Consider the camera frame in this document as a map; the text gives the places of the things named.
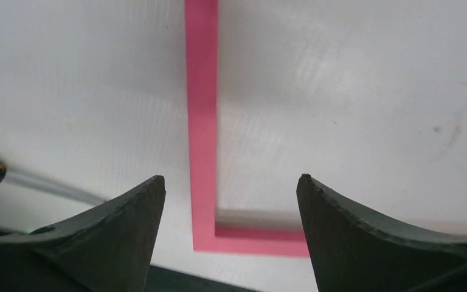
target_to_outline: pink strip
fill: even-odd
[[[303,232],[215,226],[218,0],[185,0],[185,44],[195,251],[308,257]]]

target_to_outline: pink tape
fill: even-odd
[[[195,251],[308,257],[303,232],[216,227],[218,0],[185,0]]]

